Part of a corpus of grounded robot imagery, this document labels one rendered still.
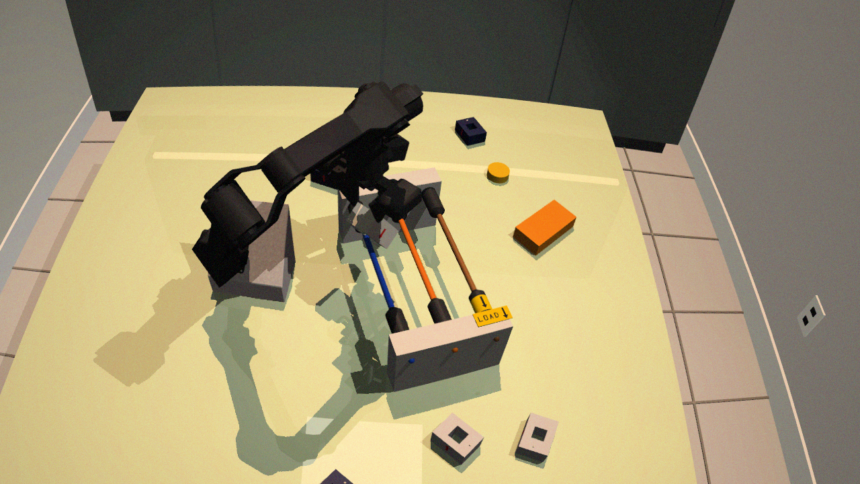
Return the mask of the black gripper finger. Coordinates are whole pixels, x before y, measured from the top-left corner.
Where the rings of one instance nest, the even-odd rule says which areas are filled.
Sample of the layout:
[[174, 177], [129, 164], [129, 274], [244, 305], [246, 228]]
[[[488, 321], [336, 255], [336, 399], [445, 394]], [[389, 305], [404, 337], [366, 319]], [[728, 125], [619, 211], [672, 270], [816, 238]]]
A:
[[377, 221], [377, 223], [380, 223], [380, 221], [383, 220], [385, 214], [379, 209], [378, 199], [376, 198], [374, 201], [370, 202], [369, 206], [371, 211], [374, 213], [375, 220]]
[[357, 184], [349, 181], [346, 177], [340, 180], [334, 177], [334, 175], [329, 174], [328, 178], [341, 191], [342, 195], [348, 199], [348, 202], [352, 206], [355, 206], [359, 202], [359, 186]]

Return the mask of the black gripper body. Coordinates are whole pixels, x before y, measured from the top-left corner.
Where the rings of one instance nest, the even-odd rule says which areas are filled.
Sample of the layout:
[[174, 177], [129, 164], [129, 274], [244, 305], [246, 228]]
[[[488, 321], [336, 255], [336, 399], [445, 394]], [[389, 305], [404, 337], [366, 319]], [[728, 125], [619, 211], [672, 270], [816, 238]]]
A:
[[400, 220], [420, 204], [422, 192], [417, 185], [405, 179], [397, 181], [384, 177], [384, 173], [389, 171], [389, 163], [384, 166], [383, 160], [386, 151], [389, 151], [389, 146], [384, 142], [383, 147], [372, 155], [357, 156], [348, 150], [341, 151], [318, 170], [325, 175], [331, 173], [340, 180], [346, 177], [362, 189], [376, 189], [379, 209], [393, 220]]

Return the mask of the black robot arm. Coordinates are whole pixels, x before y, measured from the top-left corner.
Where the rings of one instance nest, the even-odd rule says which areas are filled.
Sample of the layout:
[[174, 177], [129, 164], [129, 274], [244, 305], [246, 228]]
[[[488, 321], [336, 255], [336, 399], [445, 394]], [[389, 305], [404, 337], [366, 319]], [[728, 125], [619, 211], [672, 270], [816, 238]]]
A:
[[[422, 94], [417, 85], [402, 83], [390, 90], [384, 81], [364, 83], [340, 116], [286, 149], [271, 151], [260, 163], [231, 169], [219, 179], [202, 202], [211, 229], [203, 230], [191, 249], [218, 287], [245, 271], [249, 245], [277, 222], [289, 193], [341, 151], [372, 155], [384, 142], [389, 146], [383, 155], [384, 166], [403, 161], [411, 142], [398, 133], [422, 112]], [[277, 191], [266, 223], [234, 180], [253, 169], [261, 169]]]

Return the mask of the orange short cylinder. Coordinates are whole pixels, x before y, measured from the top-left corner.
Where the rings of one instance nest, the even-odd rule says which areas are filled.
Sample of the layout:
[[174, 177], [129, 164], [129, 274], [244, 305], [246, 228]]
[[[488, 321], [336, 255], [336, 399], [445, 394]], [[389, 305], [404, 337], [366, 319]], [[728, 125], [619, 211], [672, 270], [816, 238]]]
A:
[[486, 176], [493, 183], [506, 183], [510, 174], [510, 169], [506, 165], [506, 163], [491, 163], [488, 166], [488, 171], [486, 171]]

